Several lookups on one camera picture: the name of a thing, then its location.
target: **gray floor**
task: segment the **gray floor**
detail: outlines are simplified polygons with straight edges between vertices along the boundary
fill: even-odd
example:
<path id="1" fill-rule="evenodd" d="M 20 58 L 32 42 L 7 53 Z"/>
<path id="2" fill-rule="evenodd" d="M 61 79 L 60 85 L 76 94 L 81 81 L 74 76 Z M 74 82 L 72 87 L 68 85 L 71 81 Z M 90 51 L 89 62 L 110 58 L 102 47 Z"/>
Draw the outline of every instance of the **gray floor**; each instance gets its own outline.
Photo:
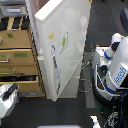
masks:
<path id="1" fill-rule="evenodd" d="M 120 33 L 127 36 L 120 21 L 120 12 L 128 7 L 128 0 L 106 0 L 99 3 L 93 0 L 91 7 L 91 18 L 89 22 L 86 52 L 91 52 L 91 45 L 109 46 L 111 44 L 111 36 L 114 33 Z"/>

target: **label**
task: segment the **label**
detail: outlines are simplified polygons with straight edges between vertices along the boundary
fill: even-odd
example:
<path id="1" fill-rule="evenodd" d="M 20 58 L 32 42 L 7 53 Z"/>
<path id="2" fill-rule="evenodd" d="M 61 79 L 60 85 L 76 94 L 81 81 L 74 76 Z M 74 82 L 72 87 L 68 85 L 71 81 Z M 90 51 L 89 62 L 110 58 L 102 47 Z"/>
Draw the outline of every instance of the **label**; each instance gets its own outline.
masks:
<path id="1" fill-rule="evenodd" d="M 60 54 L 65 50 L 68 46 L 68 32 L 61 38 L 60 40 Z"/>
<path id="2" fill-rule="evenodd" d="M 8 38 L 13 38 L 13 34 L 12 33 L 7 33 Z"/>
<path id="3" fill-rule="evenodd" d="M 0 57 L 6 57 L 5 55 L 0 55 Z"/>
<path id="4" fill-rule="evenodd" d="M 25 7 L 20 8 L 20 14 L 27 14 Z"/>
<path id="5" fill-rule="evenodd" d="M 119 66 L 117 72 L 114 74 L 114 82 L 120 86 L 127 75 L 127 70 L 123 66 Z"/>
<path id="6" fill-rule="evenodd" d="M 13 69 L 12 67 L 9 67 L 8 69 Z"/>
<path id="7" fill-rule="evenodd" d="M 20 9 L 7 9 L 8 13 L 20 13 Z"/>
<path id="8" fill-rule="evenodd" d="M 51 41 L 53 38 L 54 38 L 54 33 L 52 32 L 52 33 L 49 35 L 49 40 Z"/>
<path id="9" fill-rule="evenodd" d="M 24 58 L 27 57 L 27 53 L 13 53 L 16 58 Z"/>

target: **white object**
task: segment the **white object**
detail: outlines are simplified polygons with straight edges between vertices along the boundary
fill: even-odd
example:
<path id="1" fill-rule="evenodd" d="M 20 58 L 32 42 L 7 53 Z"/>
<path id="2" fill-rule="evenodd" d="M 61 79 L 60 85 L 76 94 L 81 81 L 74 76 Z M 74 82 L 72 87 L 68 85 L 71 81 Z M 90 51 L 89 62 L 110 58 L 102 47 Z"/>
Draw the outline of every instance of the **white object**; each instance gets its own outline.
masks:
<path id="1" fill-rule="evenodd" d="M 91 2 L 88 0 L 50 0 L 35 14 L 48 88 L 54 101 L 81 63 L 90 8 Z M 51 54 L 53 46 L 55 47 L 54 59 Z M 60 75 L 60 87 L 56 82 L 59 77 L 55 77 L 57 76 L 55 67 Z"/>
<path id="2" fill-rule="evenodd" d="M 17 101 L 18 87 L 17 88 L 14 87 L 13 88 L 14 90 L 12 88 L 13 88 L 13 84 L 4 84 L 0 87 L 0 125 L 1 125 L 1 119 L 10 115 Z M 7 93 L 9 89 L 11 89 L 9 91 L 9 93 L 11 93 L 10 96 L 7 97 L 6 99 L 5 98 L 3 99 L 4 94 Z"/>
<path id="3" fill-rule="evenodd" d="M 92 118 L 92 120 L 93 120 L 93 122 L 94 122 L 93 128 L 101 128 L 101 127 L 100 127 L 100 124 L 99 124 L 99 122 L 98 122 L 97 117 L 96 117 L 96 116 L 91 116 L 91 118 Z"/>
<path id="4" fill-rule="evenodd" d="M 127 85 L 122 86 L 128 74 L 128 37 L 116 33 L 112 36 L 112 44 L 114 42 L 119 43 L 117 50 L 114 52 L 112 52 L 111 47 L 107 47 L 106 52 L 104 52 L 104 47 L 96 48 L 92 64 L 95 88 L 101 97 L 104 97 L 108 101 L 119 100 L 121 98 L 120 95 L 123 95 L 128 89 Z M 111 59 L 106 61 L 108 69 L 105 74 L 105 72 L 100 70 L 100 65 L 105 64 L 105 59 L 102 58 L 109 58 L 108 56 Z"/>

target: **open drawer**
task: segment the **open drawer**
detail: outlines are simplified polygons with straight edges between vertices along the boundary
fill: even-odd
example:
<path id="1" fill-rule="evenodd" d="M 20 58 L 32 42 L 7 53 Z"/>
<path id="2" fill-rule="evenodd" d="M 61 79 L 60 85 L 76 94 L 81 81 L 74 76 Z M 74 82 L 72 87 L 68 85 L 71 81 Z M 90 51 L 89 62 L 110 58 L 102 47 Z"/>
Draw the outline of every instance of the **open drawer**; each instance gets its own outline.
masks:
<path id="1" fill-rule="evenodd" d="M 19 92 L 38 92 L 41 91 L 39 86 L 39 78 L 38 76 L 29 76 L 28 78 L 17 78 L 17 80 L 14 77 L 0 77 L 0 86 L 3 84 L 11 84 L 16 83 L 19 87 Z"/>
<path id="2" fill-rule="evenodd" d="M 35 65 L 31 49 L 0 50 L 0 66 Z"/>
<path id="3" fill-rule="evenodd" d="M 1 76 L 38 75 L 36 65 L 0 67 Z"/>

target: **cabinet drawer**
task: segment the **cabinet drawer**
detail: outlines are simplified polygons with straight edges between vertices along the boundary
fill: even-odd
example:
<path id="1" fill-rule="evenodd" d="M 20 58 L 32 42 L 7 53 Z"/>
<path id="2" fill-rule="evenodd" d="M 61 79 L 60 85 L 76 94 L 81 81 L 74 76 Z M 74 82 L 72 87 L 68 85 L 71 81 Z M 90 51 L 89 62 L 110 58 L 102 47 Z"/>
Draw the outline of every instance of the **cabinet drawer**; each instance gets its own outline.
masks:
<path id="1" fill-rule="evenodd" d="M 5 48 L 31 48 L 27 30 L 0 31 L 0 49 Z"/>
<path id="2" fill-rule="evenodd" d="M 25 76 L 38 75 L 36 65 L 0 67 L 0 77 L 2 77 L 2 76 L 19 76 L 19 75 L 25 75 Z"/>
<path id="3" fill-rule="evenodd" d="M 0 66 L 35 65 L 31 49 L 0 50 Z"/>
<path id="4" fill-rule="evenodd" d="M 19 92 L 38 92 L 40 91 L 38 76 L 34 81 L 16 81 L 16 82 L 0 82 L 0 86 L 3 84 L 16 83 L 19 87 Z"/>

